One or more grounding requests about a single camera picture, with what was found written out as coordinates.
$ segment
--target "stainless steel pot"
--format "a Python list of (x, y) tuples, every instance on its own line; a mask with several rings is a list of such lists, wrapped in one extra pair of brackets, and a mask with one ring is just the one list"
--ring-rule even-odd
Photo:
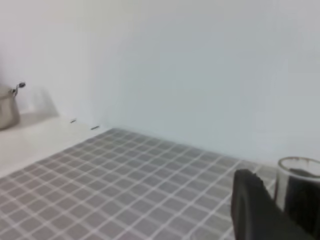
[(0, 130), (19, 123), (20, 114), (15, 98), (18, 94), (18, 89), (25, 86), (24, 82), (18, 84), (15, 88), (0, 85)]

